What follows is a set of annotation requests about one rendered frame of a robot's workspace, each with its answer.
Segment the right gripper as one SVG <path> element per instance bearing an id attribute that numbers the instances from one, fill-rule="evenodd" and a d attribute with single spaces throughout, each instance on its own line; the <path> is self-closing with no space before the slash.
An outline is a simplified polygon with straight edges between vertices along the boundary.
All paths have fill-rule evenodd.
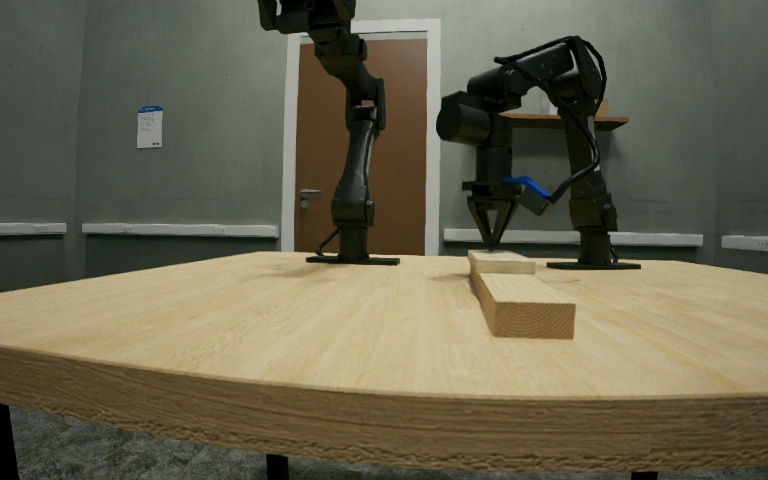
<path id="1" fill-rule="evenodd" d="M 265 31 L 278 30 L 284 35 L 306 32 L 318 44 L 335 40 L 346 20 L 355 17 L 356 0 L 279 0 L 281 15 L 277 15 L 276 0 L 257 1 L 260 26 Z"/>

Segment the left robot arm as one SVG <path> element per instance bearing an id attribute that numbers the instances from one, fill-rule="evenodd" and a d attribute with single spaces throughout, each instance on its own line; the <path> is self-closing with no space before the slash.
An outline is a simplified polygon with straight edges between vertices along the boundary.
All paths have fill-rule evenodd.
<path id="1" fill-rule="evenodd" d="M 571 53 L 577 65 L 574 70 Z M 512 118 L 499 113 L 522 107 L 521 97 L 527 94 L 530 87 L 536 86 L 522 75 L 520 68 L 540 81 L 545 81 L 543 83 L 582 119 L 597 144 L 595 100 L 601 93 L 602 80 L 578 35 L 560 41 L 560 44 L 542 52 L 473 76 L 467 83 L 469 93 L 457 91 L 442 97 L 441 110 L 436 120 L 438 136 L 444 141 L 476 146 L 476 150 L 487 146 L 502 146 L 512 151 Z M 558 108 L 573 176 L 593 162 L 591 145 L 567 112 L 550 96 L 548 99 Z M 591 173 L 571 185 L 570 196 L 570 218 L 574 231 L 580 233 L 580 258 L 578 262 L 547 262 L 547 267 L 558 270 L 641 270 L 640 264 L 612 264 L 610 260 L 611 234 L 608 232 L 618 232 L 618 216 L 615 206 L 611 205 L 611 193 L 607 193 L 600 162 Z M 545 217 L 554 205 L 528 187 L 517 200 L 524 208 L 540 217 Z"/>

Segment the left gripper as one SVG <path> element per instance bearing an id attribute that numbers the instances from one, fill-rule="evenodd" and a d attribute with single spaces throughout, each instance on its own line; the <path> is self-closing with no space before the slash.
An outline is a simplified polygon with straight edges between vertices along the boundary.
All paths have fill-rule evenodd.
<path id="1" fill-rule="evenodd" d="M 476 182 L 490 180 L 494 181 Z M 485 247 L 493 248 L 495 244 L 498 247 L 518 207 L 515 189 L 516 195 L 522 193 L 522 187 L 518 186 L 522 184 L 521 182 L 539 197 L 551 198 L 550 194 L 532 181 L 532 178 L 527 176 L 512 178 L 512 151 L 508 151 L 508 147 L 487 146 L 476 150 L 475 181 L 462 182 L 462 191 L 474 189 L 472 196 L 467 196 L 467 206 L 479 229 Z M 498 214 L 493 232 L 491 232 L 488 211 L 494 209 L 498 210 Z"/>

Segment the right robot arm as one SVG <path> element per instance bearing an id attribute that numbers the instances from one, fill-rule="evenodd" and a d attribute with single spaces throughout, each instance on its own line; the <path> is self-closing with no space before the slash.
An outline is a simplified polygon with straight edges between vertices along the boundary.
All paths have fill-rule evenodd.
<path id="1" fill-rule="evenodd" d="M 380 130 L 385 130 L 386 126 L 384 79 L 371 76 L 363 63 L 361 73 L 361 62 L 367 60 L 367 46 L 358 34 L 351 33 L 351 20 L 346 20 L 346 27 L 339 29 L 337 35 L 332 42 L 313 42 L 315 56 L 324 70 L 348 87 L 345 122 L 350 142 L 345 169 L 331 202 L 333 226 L 339 228 L 339 254 L 338 257 L 310 256 L 306 257 L 306 262 L 396 266 L 400 258 L 369 257 L 367 254 L 368 227 L 374 227 L 372 219 L 375 216 L 375 203 L 369 197 L 368 174 L 373 145 Z M 360 105 L 360 101 L 370 100 L 374 105 Z"/>

